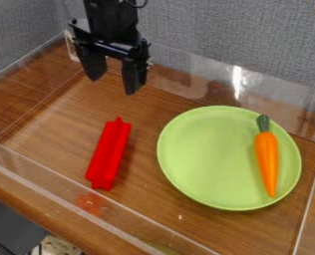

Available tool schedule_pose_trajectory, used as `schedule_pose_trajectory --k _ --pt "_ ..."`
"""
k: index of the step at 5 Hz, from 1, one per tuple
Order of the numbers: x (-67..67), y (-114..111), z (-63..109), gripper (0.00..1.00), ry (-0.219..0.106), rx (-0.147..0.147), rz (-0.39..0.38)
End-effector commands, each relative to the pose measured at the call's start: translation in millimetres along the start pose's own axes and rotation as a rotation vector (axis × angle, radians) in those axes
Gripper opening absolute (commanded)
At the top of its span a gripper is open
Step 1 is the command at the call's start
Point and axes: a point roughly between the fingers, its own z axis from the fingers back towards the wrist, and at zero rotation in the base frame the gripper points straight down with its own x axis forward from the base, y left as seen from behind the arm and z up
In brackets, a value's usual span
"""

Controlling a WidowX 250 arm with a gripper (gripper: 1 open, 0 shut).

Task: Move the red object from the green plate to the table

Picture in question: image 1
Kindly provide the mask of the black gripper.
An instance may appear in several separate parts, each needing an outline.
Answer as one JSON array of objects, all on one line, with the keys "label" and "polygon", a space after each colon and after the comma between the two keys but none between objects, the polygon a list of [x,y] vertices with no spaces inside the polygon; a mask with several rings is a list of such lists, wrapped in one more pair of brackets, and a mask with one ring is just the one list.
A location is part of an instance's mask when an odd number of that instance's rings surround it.
[{"label": "black gripper", "polygon": [[71,20],[74,45],[92,81],[108,71],[106,58],[124,61],[125,91],[133,95],[148,80],[149,42],[140,30],[138,11],[149,0],[83,0],[86,18]]}]

